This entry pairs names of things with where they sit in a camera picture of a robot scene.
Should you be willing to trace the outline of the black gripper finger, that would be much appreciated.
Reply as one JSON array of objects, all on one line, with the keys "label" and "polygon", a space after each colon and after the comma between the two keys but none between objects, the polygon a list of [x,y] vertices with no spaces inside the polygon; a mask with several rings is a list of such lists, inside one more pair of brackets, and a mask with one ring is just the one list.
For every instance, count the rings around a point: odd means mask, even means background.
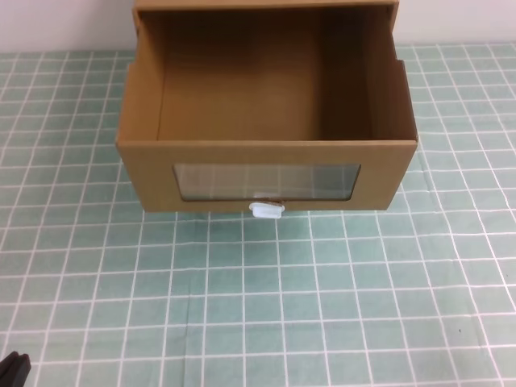
[{"label": "black gripper finger", "polygon": [[24,387],[30,371],[29,355],[11,352],[0,363],[0,387]]}]

